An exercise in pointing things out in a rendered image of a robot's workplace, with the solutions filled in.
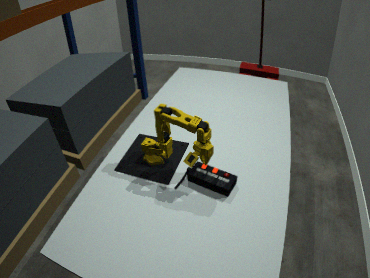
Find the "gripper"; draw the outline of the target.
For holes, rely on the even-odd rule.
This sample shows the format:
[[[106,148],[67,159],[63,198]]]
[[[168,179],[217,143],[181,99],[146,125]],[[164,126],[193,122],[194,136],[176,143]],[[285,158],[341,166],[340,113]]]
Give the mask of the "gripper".
[[[196,140],[194,142],[193,149],[194,152],[189,152],[183,162],[192,168],[199,156],[202,163],[207,165],[214,152],[214,146],[211,144],[211,142],[209,141],[206,144],[202,144]]]

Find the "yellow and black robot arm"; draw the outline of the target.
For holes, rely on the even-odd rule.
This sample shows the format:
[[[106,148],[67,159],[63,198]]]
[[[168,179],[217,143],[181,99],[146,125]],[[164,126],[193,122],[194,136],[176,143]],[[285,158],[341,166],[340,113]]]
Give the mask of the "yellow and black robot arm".
[[[172,114],[176,115],[177,117],[171,116]],[[211,139],[211,129],[209,128],[209,123],[207,121],[201,121],[202,118],[200,117],[190,116],[174,107],[166,107],[166,104],[160,104],[154,110],[154,115],[158,142],[147,138],[142,144],[143,150],[145,151],[143,160],[147,161],[150,165],[164,164],[164,159],[160,156],[168,159],[173,153],[173,141],[172,137],[170,137],[170,123],[182,127],[191,133],[195,134],[197,132],[197,141],[202,144],[206,144]],[[205,136],[203,134],[205,134]],[[155,155],[155,153],[158,153],[159,156]]]

